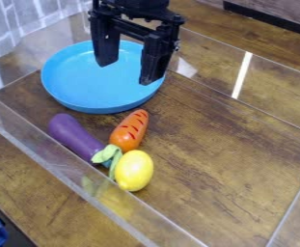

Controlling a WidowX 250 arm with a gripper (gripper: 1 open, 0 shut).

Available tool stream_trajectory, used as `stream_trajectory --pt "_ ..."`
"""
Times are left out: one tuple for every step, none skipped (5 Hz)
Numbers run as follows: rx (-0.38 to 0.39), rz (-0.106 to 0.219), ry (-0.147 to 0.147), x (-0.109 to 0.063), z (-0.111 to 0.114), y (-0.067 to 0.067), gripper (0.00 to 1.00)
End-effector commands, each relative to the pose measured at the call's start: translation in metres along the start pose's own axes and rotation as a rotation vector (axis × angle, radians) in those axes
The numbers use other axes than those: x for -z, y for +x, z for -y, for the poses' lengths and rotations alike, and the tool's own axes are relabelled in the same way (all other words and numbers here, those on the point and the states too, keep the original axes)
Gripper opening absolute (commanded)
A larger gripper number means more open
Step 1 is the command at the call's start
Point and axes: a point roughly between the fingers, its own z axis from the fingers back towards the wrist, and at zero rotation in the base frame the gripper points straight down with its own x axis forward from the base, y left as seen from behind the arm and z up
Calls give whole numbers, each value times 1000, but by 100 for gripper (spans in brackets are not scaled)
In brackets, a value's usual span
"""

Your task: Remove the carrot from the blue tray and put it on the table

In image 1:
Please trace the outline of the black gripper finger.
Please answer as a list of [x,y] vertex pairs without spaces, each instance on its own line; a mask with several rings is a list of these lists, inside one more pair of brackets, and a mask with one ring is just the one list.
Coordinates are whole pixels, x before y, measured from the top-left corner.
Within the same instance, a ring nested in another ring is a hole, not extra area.
[[97,64],[105,67],[119,59],[120,32],[109,18],[91,16],[93,55]]
[[149,85],[164,76],[172,52],[179,45],[177,32],[179,29],[172,26],[159,26],[144,37],[139,76],[141,85]]

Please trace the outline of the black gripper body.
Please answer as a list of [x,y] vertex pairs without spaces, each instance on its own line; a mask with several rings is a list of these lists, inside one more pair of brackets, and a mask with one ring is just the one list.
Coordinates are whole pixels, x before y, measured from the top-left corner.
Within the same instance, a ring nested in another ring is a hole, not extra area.
[[169,10],[169,0],[93,0],[89,10],[93,41],[117,41],[120,34],[143,41],[152,30],[132,23],[133,19],[160,21],[153,32],[168,41],[177,40],[184,18]]

